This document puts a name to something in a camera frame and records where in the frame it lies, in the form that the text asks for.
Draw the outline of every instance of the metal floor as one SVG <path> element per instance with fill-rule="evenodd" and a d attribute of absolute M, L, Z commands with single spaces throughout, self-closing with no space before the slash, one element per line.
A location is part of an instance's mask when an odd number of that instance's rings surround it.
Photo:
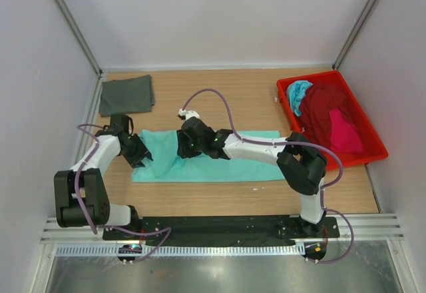
<path fill-rule="evenodd" d="M 330 242 L 326 258 L 339 256 L 347 245 Z M 359 241 L 345 259 L 328 265 L 301 256 L 151 258 L 133 266 L 111 257 L 56 257 L 46 292 L 397 293 L 402 288 L 387 242 Z"/>

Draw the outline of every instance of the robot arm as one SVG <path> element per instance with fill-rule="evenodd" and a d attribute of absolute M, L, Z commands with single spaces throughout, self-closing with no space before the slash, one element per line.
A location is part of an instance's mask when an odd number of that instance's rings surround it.
<path fill-rule="evenodd" d="M 275 145 L 284 141 L 309 142 L 302 134 L 292 133 L 288 138 L 279 139 L 247 137 L 258 144 L 247 143 L 231 130 L 214 131 L 194 111 L 180 111 L 179 117 L 185 122 L 178 131 L 178 155 L 188 158 L 203 152 L 212 158 L 247 158 L 278 166 L 290 187 L 299 193 L 303 229 L 312 235 L 322 232 L 325 212 L 321 206 L 320 188 L 325 176 L 326 157 L 308 146 Z"/>
<path fill-rule="evenodd" d="M 122 155 L 132 168 L 144 166 L 142 160 L 152 156 L 138 135 L 133 134 L 132 119 L 126 115 L 110 118 L 110 125 L 96 133 L 95 142 L 84 157 L 69 170 L 59 171 L 54 177 L 56 215 L 59 226 L 84 226 L 87 220 L 75 194 L 75 176 L 82 163 L 78 181 L 83 202 L 95 225 L 132 226 L 139 231 L 139 221 L 133 206 L 109 202 L 103 175 L 114 157 Z M 96 153 L 85 162 L 97 146 Z"/>

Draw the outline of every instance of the turquoise cloth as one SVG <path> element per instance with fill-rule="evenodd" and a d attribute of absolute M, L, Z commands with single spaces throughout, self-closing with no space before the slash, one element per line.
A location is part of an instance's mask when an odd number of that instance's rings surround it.
<path fill-rule="evenodd" d="M 261 138 L 280 137 L 278 131 L 240 133 Z M 133 170 L 133 182 L 238 182 L 284 179 L 281 170 L 268 163 L 246 159 L 214 160 L 205 154 L 195 158 L 180 158 L 177 155 L 176 131 L 143 130 L 140 138 L 154 160 L 146 158 L 143 160 L 144 168 Z"/>
<path fill-rule="evenodd" d="M 309 81 L 300 80 L 293 82 L 287 88 L 287 100 L 290 103 L 290 108 L 292 108 L 293 113 L 300 117 L 302 115 L 300 108 L 300 103 L 306 95 L 306 90 L 312 85 Z"/>

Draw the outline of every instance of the pink cloth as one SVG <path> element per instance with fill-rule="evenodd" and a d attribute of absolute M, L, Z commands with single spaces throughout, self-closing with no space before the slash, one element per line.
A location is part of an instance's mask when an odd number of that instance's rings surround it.
<path fill-rule="evenodd" d="M 331 120 L 330 149 L 342 153 L 361 153 L 363 145 L 357 127 L 347 122 L 339 109 L 329 112 Z"/>

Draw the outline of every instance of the red cloth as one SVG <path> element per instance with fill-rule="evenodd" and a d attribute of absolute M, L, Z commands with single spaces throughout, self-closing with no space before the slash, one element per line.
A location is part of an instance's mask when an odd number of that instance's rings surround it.
<path fill-rule="evenodd" d="M 330 148 L 331 120 L 329 112 L 339 108 L 343 118 L 350 120 L 345 107 L 346 96 L 335 85 L 312 85 L 302 99 L 300 120 L 304 125 L 304 135 L 311 142 Z"/>
<path fill-rule="evenodd" d="M 347 122 L 339 109 L 329 112 L 331 120 L 330 149 L 342 153 L 361 153 L 363 146 L 358 129 L 353 123 Z"/>

